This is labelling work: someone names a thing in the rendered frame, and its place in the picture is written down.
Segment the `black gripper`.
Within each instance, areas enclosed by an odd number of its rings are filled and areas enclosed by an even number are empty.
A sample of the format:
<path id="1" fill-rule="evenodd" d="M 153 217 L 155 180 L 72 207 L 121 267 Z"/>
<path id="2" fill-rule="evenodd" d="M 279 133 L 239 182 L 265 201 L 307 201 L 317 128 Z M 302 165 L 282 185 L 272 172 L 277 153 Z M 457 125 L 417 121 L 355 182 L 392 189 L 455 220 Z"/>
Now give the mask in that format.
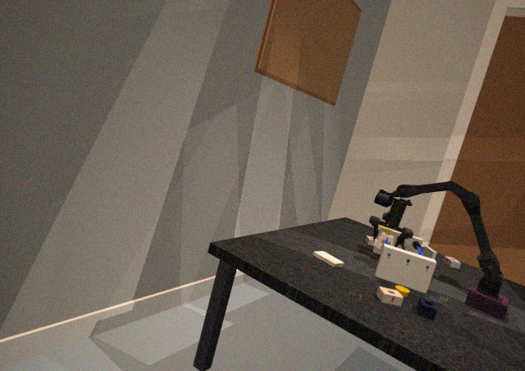
<path id="1" fill-rule="evenodd" d="M 389 215 L 386 219 L 386 222 L 383 222 L 380 220 L 380 218 L 377 218 L 375 216 L 371 216 L 370 217 L 370 220 L 369 220 L 369 223 L 372 224 L 372 226 L 374 227 L 374 241 L 377 237 L 377 231 L 378 231 L 378 225 L 382 225 L 384 227 L 388 227 L 390 229 L 393 229 L 395 231 L 399 231 L 399 232 L 402 232 L 400 233 L 400 236 L 399 236 L 399 239 L 397 240 L 396 244 L 395 244 L 395 247 L 397 247 L 401 242 L 403 242 L 404 240 L 406 239 L 413 239 L 413 231 L 411 229 L 408 229 L 406 227 L 403 228 L 400 228 L 399 227 L 399 224 L 401 222 L 401 219 L 403 217 L 403 214 L 400 214 L 400 213 L 396 213 L 392 210 L 390 210 L 389 212 Z M 387 226 L 389 225 L 389 226 Z"/>

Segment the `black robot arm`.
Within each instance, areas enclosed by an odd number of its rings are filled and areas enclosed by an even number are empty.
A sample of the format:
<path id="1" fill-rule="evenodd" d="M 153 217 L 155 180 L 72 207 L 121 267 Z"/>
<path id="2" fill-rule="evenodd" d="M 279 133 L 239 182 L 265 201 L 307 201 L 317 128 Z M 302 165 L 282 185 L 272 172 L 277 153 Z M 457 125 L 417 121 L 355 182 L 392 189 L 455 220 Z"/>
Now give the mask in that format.
<path id="1" fill-rule="evenodd" d="M 478 292 L 483 295 L 490 296 L 497 300 L 498 293 L 502 284 L 503 273 L 500 271 L 500 264 L 491 249 L 491 245 L 486 234 L 486 228 L 482 221 L 480 198 L 477 193 L 469 192 L 455 181 L 439 182 L 426 185 L 399 185 L 397 190 L 389 193 L 385 190 L 380 190 L 375 198 L 375 203 L 388 208 L 391 206 L 392 211 L 404 214 L 408 206 L 413 206 L 411 200 L 395 199 L 394 197 L 409 198 L 415 195 L 424 193 L 451 191 L 454 195 L 459 197 L 468 212 L 472 226 L 477 238 L 481 256 L 477 260 L 486 274 L 481 278 L 478 284 Z M 394 202 L 393 202 L 394 200 Z"/>

